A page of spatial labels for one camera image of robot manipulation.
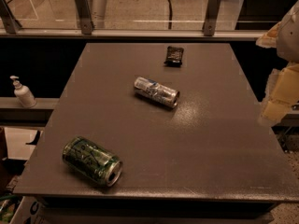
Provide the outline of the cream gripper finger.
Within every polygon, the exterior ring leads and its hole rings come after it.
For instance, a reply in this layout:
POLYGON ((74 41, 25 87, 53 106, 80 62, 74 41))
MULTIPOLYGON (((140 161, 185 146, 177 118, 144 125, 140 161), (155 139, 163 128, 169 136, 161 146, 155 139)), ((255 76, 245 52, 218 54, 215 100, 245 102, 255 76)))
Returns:
POLYGON ((276 48, 280 24, 281 22, 278 22, 270 30, 259 37, 256 41, 256 45, 265 49, 276 48))
POLYGON ((275 126, 299 101, 299 63, 288 63, 282 70, 273 69, 264 93, 258 122, 275 126))

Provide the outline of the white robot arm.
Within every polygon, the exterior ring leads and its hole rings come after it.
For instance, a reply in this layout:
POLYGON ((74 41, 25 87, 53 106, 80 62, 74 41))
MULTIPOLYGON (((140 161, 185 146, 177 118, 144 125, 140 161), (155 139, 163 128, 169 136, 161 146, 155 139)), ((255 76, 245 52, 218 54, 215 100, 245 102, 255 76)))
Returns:
POLYGON ((271 71, 261 103, 258 122, 273 127, 299 101, 299 1, 282 21, 257 39, 256 45, 265 49, 275 48, 278 57, 288 62, 281 71, 271 71))

